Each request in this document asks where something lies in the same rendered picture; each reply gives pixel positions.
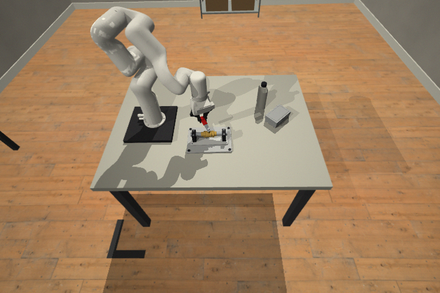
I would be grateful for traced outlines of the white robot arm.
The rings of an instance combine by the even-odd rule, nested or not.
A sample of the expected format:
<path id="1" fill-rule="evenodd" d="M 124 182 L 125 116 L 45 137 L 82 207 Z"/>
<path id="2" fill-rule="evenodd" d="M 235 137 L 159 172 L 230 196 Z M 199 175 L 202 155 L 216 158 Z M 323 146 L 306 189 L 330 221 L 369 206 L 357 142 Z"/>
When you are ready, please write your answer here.
<path id="1" fill-rule="evenodd" d="M 115 39 L 124 28 L 126 38 L 134 46 L 126 48 Z M 139 120 L 144 120 L 144 124 L 150 128 L 160 127 L 166 120 L 151 90 L 157 78 L 176 95 L 182 95 L 190 85 L 192 99 L 197 104 L 197 114 L 214 109 L 214 103 L 207 98 L 210 91 L 207 91 L 206 75 L 203 72 L 181 67 L 172 76 L 167 66 L 166 49 L 152 35 L 154 28 L 154 22 L 146 14 L 115 6 L 100 16 L 90 30 L 95 44 L 123 75 L 131 77 L 139 69 L 130 82 L 130 89 L 143 112 L 137 115 Z"/>

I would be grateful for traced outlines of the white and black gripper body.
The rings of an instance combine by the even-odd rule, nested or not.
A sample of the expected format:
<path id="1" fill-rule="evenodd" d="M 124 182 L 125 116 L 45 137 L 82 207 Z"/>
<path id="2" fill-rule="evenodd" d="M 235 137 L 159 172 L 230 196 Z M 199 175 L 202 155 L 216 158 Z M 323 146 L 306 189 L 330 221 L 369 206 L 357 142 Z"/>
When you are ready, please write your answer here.
<path id="1" fill-rule="evenodd" d="M 207 98 L 208 98 L 208 100 L 209 100 L 209 102 L 210 102 L 210 98 L 209 98 L 209 96 L 207 96 Z M 196 111 L 195 111 L 195 107 L 197 107 L 197 104 L 196 104 L 196 102 L 192 99 L 192 97 L 191 97 L 191 99 L 190 99 L 190 107 L 191 107 L 191 110 L 192 110 L 192 113 L 193 113 L 193 115 L 200 115 L 200 114 L 203 114 L 203 113 L 206 113 L 206 112 L 209 112 L 209 111 L 206 111 L 206 112 L 203 112 L 203 113 L 200 113 L 200 114 L 197 114 L 196 113 Z"/>

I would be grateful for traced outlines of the grey bottle with black cap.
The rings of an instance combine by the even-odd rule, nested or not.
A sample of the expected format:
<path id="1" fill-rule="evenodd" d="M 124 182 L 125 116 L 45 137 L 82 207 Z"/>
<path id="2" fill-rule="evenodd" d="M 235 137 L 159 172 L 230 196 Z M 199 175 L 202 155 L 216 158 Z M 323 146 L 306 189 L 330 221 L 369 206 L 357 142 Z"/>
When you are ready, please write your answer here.
<path id="1" fill-rule="evenodd" d="M 267 83 L 263 81 L 261 85 L 259 85 L 258 87 L 258 96 L 256 101 L 256 105 L 260 110 L 263 110 L 265 108 L 267 93 L 268 93 Z"/>

